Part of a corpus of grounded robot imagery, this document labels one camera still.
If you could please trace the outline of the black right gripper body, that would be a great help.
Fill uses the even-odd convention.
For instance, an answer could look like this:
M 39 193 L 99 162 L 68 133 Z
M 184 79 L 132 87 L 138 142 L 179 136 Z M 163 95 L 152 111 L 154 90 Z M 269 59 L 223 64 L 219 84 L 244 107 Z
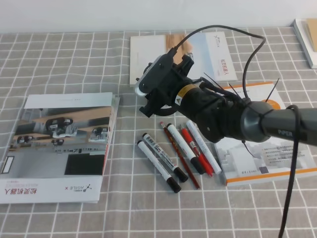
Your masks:
M 217 143 L 225 137 L 238 137 L 238 97 L 209 83 L 205 78 L 195 85 L 187 77 L 193 61 L 185 56 L 161 84 L 145 95 L 147 103 L 140 111 L 147 117 L 170 116 L 175 112 L 197 124 L 204 137 Z

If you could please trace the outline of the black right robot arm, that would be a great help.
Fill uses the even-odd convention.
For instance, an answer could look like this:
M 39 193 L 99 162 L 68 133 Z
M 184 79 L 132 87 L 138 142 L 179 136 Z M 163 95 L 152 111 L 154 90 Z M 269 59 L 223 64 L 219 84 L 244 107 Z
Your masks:
M 180 112 L 213 143 L 226 137 L 252 142 L 277 137 L 316 145 L 316 109 L 275 110 L 267 102 L 242 98 L 205 78 L 197 86 L 187 76 L 192 65 L 189 57 L 175 64 L 169 55 L 150 63 L 135 86 L 136 94 L 147 99 L 141 112 L 148 117 Z

